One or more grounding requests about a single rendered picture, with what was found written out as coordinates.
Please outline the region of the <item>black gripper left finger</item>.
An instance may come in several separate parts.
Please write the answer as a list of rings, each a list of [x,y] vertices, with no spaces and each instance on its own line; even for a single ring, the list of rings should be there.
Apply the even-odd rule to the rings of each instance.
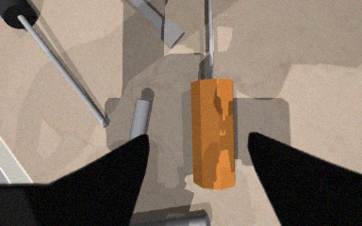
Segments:
[[[54,185],[0,184],[0,226],[129,226],[149,152],[139,135]]]

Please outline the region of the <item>orange-brown tool handle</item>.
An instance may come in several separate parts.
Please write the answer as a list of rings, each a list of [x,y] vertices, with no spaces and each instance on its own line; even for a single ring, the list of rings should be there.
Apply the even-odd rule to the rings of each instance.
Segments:
[[[214,79],[212,0],[208,0],[210,79],[190,83],[193,183],[223,190],[235,186],[232,79]]]

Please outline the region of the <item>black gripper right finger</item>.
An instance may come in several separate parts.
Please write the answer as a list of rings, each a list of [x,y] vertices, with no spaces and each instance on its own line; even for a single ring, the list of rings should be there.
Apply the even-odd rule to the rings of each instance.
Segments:
[[[361,173],[258,132],[248,151],[281,226],[362,226]]]

